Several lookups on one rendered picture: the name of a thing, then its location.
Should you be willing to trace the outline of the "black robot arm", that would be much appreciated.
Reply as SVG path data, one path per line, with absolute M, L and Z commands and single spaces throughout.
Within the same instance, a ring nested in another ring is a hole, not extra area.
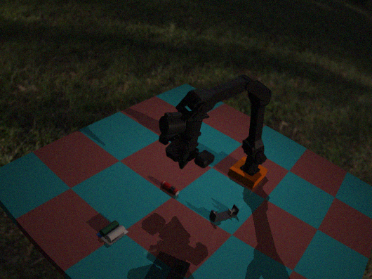
M 253 176 L 260 171 L 258 165 L 263 164 L 267 159 L 261 138 L 265 107 L 270 103 L 272 95 L 272 91 L 258 80 L 253 81 L 247 75 L 242 74 L 210 89 L 201 88 L 187 92 L 187 95 L 175 107 L 177 112 L 165 112 L 160 118 L 159 130 L 164 136 L 182 132 L 198 134 L 203 119 L 209 118 L 207 112 L 212 110 L 216 103 L 245 91 L 248 91 L 251 103 L 251 121 L 249 135 L 242 141 L 241 147 L 248 156 L 240 170 Z M 188 111 L 185 106 L 191 111 Z M 177 135 L 174 141 L 166 147 L 166 156 L 174 162 L 184 162 L 189 157 L 190 150 L 190 142 L 183 141 Z

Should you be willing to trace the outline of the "red cylindrical battery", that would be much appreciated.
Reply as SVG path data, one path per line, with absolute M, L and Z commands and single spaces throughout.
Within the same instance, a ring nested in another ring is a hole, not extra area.
M 175 196 L 179 193 L 179 190 L 177 188 L 175 188 L 174 186 L 171 186 L 165 181 L 161 183 L 161 186 L 163 186 L 166 190 L 170 191 Z

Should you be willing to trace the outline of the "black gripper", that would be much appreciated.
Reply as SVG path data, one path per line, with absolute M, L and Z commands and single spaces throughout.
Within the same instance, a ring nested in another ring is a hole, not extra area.
M 174 141 L 177 135 L 179 135 L 183 141 L 185 140 L 189 141 L 191 147 L 189 157 L 184 162 L 183 161 L 178 162 L 180 169 L 183 169 L 186 166 L 186 164 L 193 159 L 195 164 L 201 168 L 205 168 L 214 162 L 215 156 L 213 154 L 211 154 L 207 150 L 199 152 L 199 149 L 196 148 L 199 144 L 197 143 L 197 140 L 198 137 L 201 135 L 201 132 L 199 132 L 198 134 L 187 134 L 185 132 L 182 132 L 179 134 L 171 134 L 166 136 L 161 134 L 159 136 L 159 142 L 164 145 L 167 145 L 169 141 L 170 142 Z

